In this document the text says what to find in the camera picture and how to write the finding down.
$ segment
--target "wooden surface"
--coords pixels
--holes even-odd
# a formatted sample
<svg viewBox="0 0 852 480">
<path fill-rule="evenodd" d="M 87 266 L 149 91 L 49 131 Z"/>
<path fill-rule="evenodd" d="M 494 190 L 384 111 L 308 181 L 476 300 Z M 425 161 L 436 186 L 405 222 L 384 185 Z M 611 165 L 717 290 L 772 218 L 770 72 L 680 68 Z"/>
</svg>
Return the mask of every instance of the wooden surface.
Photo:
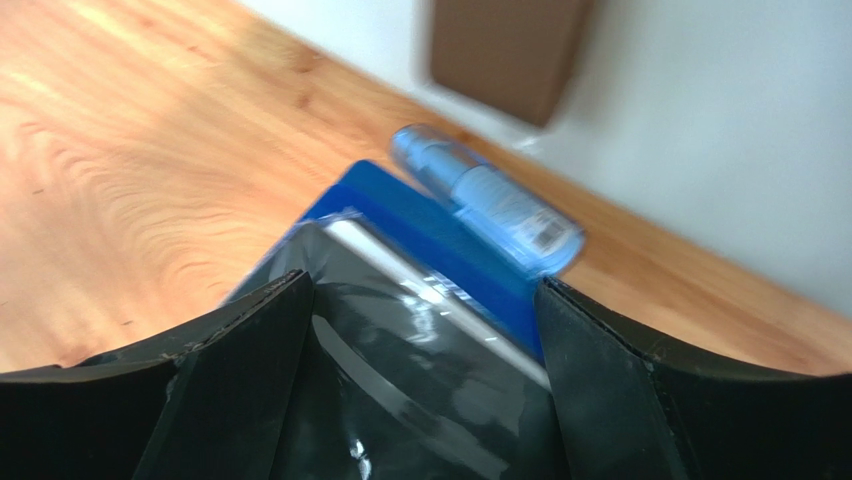
<svg viewBox="0 0 852 480">
<path fill-rule="evenodd" d="M 353 161 L 388 166 L 388 138 L 413 122 L 577 218 L 588 247 L 564 279 L 609 307 L 755 363 L 852 370 L 847 320 L 236 4 L 7 0 L 0 14 L 0 371 L 71 365 L 213 308 Z"/>
</svg>

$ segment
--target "plastic wrapper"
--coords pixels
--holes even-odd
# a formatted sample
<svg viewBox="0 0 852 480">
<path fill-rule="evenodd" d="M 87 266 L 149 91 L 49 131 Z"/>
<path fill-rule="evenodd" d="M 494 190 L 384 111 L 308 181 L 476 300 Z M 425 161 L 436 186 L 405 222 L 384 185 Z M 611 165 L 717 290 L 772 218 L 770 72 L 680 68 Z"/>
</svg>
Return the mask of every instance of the plastic wrapper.
<svg viewBox="0 0 852 480">
<path fill-rule="evenodd" d="M 316 287 L 272 478 L 567 476 L 543 369 L 434 275 L 351 218 L 300 226 L 254 278 L 291 269 Z"/>
</svg>

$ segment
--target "wood grain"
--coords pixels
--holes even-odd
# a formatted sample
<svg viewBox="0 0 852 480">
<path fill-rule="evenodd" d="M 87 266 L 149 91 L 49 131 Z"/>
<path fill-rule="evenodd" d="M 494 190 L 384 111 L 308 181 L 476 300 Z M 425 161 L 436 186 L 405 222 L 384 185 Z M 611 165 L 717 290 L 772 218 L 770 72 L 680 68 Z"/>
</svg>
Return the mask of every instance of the wood grain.
<svg viewBox="0 0 852 480">
<path fill-rule="evenodd" d="M 209 309 L 355 160 L 438 125 L 587 228 L 564 279 L 758 364 L 852 370 L 852 324 L 476 138 L 224 0 L 0 4 L 0 371 Z"/>
</svg>

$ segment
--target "barcode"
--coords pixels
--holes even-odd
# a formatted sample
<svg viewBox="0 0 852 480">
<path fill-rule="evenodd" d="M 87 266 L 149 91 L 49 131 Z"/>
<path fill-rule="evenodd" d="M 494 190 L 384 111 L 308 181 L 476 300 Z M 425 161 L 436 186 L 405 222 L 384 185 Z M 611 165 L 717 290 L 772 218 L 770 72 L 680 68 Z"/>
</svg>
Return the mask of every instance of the barcode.
<svg viewBox="0 0 852 480">
<path fill-rule="evenodd" d="M 533 243 L 535 243 L 535 245 L 541 250 L 548 250 L 550 246 L 553 245 L 553 242 L 561 237 L 564 232 L 565 228 L 562 227 L 561 222 L 550 222 L 550 224 L 545 227 L 545 229 L 542 230 L 537 237 L 535 237 Z"/>
</svg>

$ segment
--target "brown object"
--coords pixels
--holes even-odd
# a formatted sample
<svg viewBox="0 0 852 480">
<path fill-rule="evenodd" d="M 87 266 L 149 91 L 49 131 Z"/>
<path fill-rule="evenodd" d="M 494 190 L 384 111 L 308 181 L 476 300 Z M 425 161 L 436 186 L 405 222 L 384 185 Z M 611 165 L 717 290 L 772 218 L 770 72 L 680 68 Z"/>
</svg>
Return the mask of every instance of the brown object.
<svg viewBox="0 0 852 480">
<path fill-rule="evenodd" d="M 593 0 L 435 0 L 436 82 L 544 126 L 574 73 Z"/>
<path fill-rule="evenodd" d="M 214 308 L 354 161 L 456 136 L 588 232 L 563 278 L 682 340 L 852 370 L 852 323 L 473 137 L 223 0 L 0 6 L 0 371 Z"/>
</svg>

